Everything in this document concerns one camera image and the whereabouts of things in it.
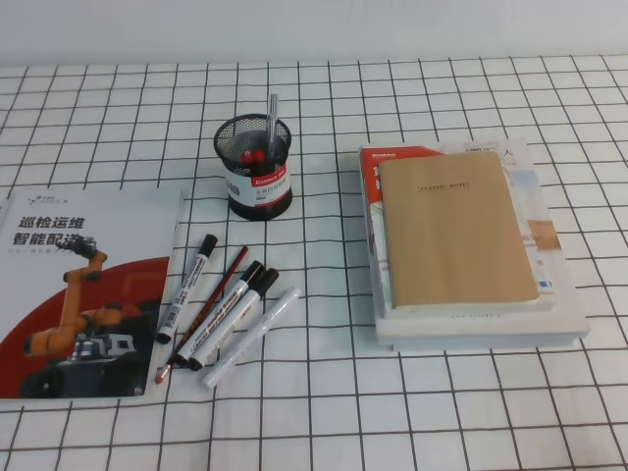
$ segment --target black mesh pen holder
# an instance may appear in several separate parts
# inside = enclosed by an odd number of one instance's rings
[[[290,130],[277,120],[273,152],[269,152],[266,115],[237,116],[216,131],[214,149],[227,171],[229,205],[244,219],[268,221],[292,202],[288,151]]]

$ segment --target pen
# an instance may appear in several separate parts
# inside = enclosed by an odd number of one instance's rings
[[[244,334],[234,347],[230,348],[227,353],[209,369],[201,380],[202,383],[207,388],[214,388],[221,378],[234,367],[236,362],[266,335],[269,329],[288,311],[300,296],[300,289],[293,287],[288,294],[277,301],[277,304],[262,316],[259,323]]]
[[[184,365],[189,357],[200,347],[204,341],[207,340],[212,331],[225,319],[225,317],[232,310],[232,307],[240,300],[240,298],[246,293],[249,285],[255,283],[255,280],[264,272],[264,265],[255,260],[251,263],[250,267],[246,269],[241,278],[237,281],[233,288],[229,290],[223,297],[212,312],[207,316],[205,321],[194,332],[194,334],[185,342],[185,344],[179,350],[175,362],[179,365]]]
[[[166,315],[166,321],[164,322],[164,325],[161,326],[159,334],[157,334],[157,341],[159,343],[166,344],[173,339],[175,331],[177,330],[177,325],[181,321],[182,311],[187,306],[189,296],[196,286],[196,283],[200,278],[200,274],[203,271],[203,267],[207,263],[209,255],[212,253],[212,250],[214,250],[217,242],[218,240],[213,235],[208,234],[205,236],[205,239],[200,246],[200,250],[198,250],[196,258],[194,258],[192,269],[183,282],[181,289],[179,289],[175,300],[170,305],[168,314]]]
[[[236,322],[257,305],[260,298],[264,296],[278,277],[279,273],[277,273],[277,270],[269,268],[251,285],[250,289],[235,305],[225,320],[216,327],[209,338],[189,357],[187,365],[193,371],[198,371],[207,364],[209,357],[218,348],[220,342],[236,327]]]
[[[218,296],[220,296],[220,293],[225,290],[225,286],[227,285],[229,278],[231,278],[232,275],[236,272],[237,267],[239,266],[241,261],[244,259],[246,252],[248,252],[248,247],[245,245],[243,248],[240,249],[239,253],[237,254],[237,257],[227,269],[227,273],[222,278],[222,280],[220,280],[220,282],[214,289],[214,292],[212,292],[212,294],[209,296],[209,298],[207,299],[207,302],[205,303],[203,308],[200,310],[200,312],[196,316],[196,319],[192,321],[191,325],[187,329],[187,332],[185,333],[185,335],[183,336],[183,338],[177,345],[177,348],[175,348],[175,351],[173,352],[173,354],[170,355],[170,358],[168,359],[168,362],[166,363],[166,365],[164,365],[163,368],[159,368],[157,370],[157,375],[155,376],[155,383],[157,383],[158,385],[161,384],[166,379],[168,374],[171,372],[171,370],[173,369],[173,365],[175,364],[175,358],[177,356],[177,353],[179,352],[183,344],[187,342],[187,339],[192,337],[192,335],[194,334],[194,331],[196,331],[196,328],[205,320],[212,306],[216,302],[216,299],[218,299]]]

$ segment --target notebook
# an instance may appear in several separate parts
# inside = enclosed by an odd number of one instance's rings
[[[394,307],[539,299],[496,153],[388,160],[380,178]]]

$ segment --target pencil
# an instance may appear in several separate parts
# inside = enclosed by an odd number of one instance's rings
[[[225,290],[225,286],[227,285],[229,278],[231,278],[232,275],[236,272],[236,269],[238,265],[241,263],[242,259],[244,258],[244,255],[246,255],[246,252],[248,252],[248,247],[245,245],[237,254],[237,257],[232,262],[230,267],[227,269],[225,276],[223,277],[222,280],[220,280],[220,282],[218,283],[214,291],[211,293],[211,295],[207,299],[207,302],[205,303],[203,308],[200,310],[196,318],[192,321],[191,325],[187,329],[187,332],[185,333],[185,335],[183,336],[183,338],[181,339],[181,341],[175,348],[175,351],[173,352],[173,354],[170,355],[170,358],[168,359],[166,364],[162,368],[157,370],[157,376],[155,376],[155,383],[160,385],[161,383],[163,383],[166,377],[170,374],[170,372],[173,369],[173,365],[175,364],[175,358],[177,356],[177,352],[181,349],[183,344],[186,343],[187,340],[194,334],[194,331],[198,329],[198,326],[201,325],[201,323],[205,320],[207,315],[211,312],[212,306],[214,305],[218,297],[221,295],[221,293]]]

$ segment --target white grid tablecloth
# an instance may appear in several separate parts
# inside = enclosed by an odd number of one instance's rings
[[[212,137],[278,92],[295,199],[228,211]],[[170,285],[205,233],[302,288],[216,391],[0,402],[0,469],[627,469],[628,56],[0,69],[0,197],[176,186]],[[356,149],[524,137],[591,333],[568,348],[395,354],[375,341]],[[218,277],[208,273],[207,277]]]

